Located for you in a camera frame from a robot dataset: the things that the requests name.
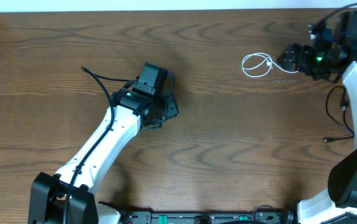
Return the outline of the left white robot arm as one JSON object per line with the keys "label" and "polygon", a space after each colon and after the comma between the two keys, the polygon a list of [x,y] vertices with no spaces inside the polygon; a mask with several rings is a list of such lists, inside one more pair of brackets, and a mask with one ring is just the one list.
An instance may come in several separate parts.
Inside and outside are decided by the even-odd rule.
{"label": "left white robot arm", "polygon": [[107,93],[109,107],[94,133],[54,175],[41,172],[31,185],[29,223],[119,223],[121,212],[96,203],[103,178],[125,145],[142,129],[159,129],[177,116],[168,70],[146,63],[140,76]]}

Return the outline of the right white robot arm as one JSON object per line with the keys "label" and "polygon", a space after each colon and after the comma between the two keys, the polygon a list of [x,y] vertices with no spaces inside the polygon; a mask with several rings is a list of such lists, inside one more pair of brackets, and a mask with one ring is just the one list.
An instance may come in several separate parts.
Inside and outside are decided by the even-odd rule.
{"label": "right white robot arm", "polygon": [[342,7],[336,29],[327,28],[327,17],[310,26],[313,45],[289,45],[278,65],[302,72],[315,80],[341,80],[350,100],[354,127],[354,149],[332,168],[328,187],[297,205],[298,223],[327,223],[357,218],[357,11]]}

